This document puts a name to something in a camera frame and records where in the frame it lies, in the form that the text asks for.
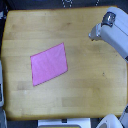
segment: pink cloth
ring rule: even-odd
[[[33,86],[46,82],[68,70],[64,43],[31,56]]]

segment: wooden table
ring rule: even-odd
[[[2,65],[7,119],[121,115],[127,104],[127,67],[110,45],[88,33],[107,7],[10,11]],[[30,56],[64,42],[68,72],[32,86]]]

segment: white robot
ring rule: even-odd
[[[102,23],[92,29],[89,38],[96,41],[104,40],[128,63],[128,15],[121,9],[108,8]],[[110,114],[103,118],[97,128],[128,128],[128,105],[119,120]]]

